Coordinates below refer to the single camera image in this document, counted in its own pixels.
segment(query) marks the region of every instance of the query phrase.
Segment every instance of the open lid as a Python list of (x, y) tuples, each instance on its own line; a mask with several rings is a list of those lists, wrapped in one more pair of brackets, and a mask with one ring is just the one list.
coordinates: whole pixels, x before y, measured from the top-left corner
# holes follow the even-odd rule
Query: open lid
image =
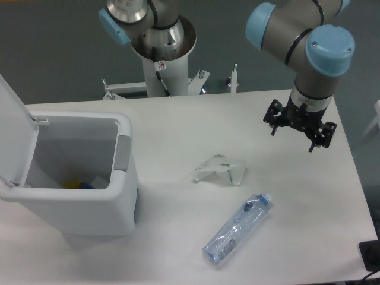
[(0, 179), (24, 186), (39, 126), (20, 98), (0, 75)]

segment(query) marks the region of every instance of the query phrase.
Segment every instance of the crumpled plastic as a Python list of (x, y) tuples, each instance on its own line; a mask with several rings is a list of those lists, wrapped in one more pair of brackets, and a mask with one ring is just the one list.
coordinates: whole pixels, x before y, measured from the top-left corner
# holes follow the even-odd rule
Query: crumpled plastic
[(242, 183), (246, 161), (234, 159), (222, 154), (216, 154), (199, 165), (192, 174), (194, 182), (198, 183), (205, 177), (215, 173), (223, 180), (233, 186), (240, 186)]

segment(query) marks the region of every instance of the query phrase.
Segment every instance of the plastic bottle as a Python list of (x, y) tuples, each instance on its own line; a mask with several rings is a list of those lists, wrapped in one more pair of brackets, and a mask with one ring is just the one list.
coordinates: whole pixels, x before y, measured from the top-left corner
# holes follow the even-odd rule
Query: plastic bottle
[(219, 264), (244, 240), (268, 212), (269, 201), (268, 194), (253, 194), (228, 219), (208, 244), (202, 248), (213, 263)]

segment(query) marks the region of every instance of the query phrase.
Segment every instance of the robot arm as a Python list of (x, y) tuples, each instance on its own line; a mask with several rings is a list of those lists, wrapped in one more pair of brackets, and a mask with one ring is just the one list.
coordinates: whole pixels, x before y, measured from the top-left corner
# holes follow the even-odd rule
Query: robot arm
[(347, 0), (292, 0), (284, 8), (263, 3), (252, 13), (246, 26), (246, 36), (257, 48), (297, 72), (287, 106), (274, 100), (264, 122), (273, 128), (272, 135), (279, 126), (304, 132), (312, 141), (310, 152), (314, 147), (330, 145), (336, 124), (322, 123), (321, 119), (350, 66), (355, 49), (347, 30), (321, 25), (348, 3)]
[(196, 34), (178, 6), (178, 0), (107, 0), (107, 11), (99, 12), (109, 35), (121, 45), (131, 42), (142, 59), (148, 97), (188, 94)]
[(132, 40), (149, 28), (174, 26), (179, 16), (175, 0), (107, 0), (107, 10)]

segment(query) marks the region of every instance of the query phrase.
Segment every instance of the gray floor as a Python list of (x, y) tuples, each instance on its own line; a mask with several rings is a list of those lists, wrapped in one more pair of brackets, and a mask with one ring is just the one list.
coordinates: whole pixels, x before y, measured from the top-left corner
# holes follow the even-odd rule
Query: gray floor
[[(100, 100), (109, 84), (144, 81), (130, 46), (113, 43), (97, 13), (105, 0), (23, 1), (0, 4), (0, 74), (25, 104)], [(224, 93), (238, 63), (240, 91), (291, 88), (295, 74), (260, 53), (244, 36), (245, 23), (264, 1), (180, 0), (197, 31), (189, 74), (211, 72), (210, 93)], [(284, 1), (272, 1), (283, 4)], [(380, 100), (380, 1), (352, 0), (333, 20), (356, 40), (351, 69), (335, 96), (371, 208), (380, 208), (380, 135), (357, 144)]]

